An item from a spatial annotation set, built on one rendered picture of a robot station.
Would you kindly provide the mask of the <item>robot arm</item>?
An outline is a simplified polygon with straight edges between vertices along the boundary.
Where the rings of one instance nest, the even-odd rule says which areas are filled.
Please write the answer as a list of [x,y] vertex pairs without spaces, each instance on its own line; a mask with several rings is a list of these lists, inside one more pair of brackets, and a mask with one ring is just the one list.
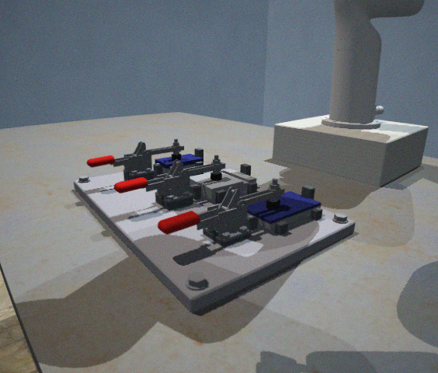
[[[370,20],[414,16],[425,0],[333,0],[335,46],[332,90],[328,117],[331,127],[374,129],[381,126],[375,115],[381,60],[381,36]],[[374,112],[375,110],[375,112]]]

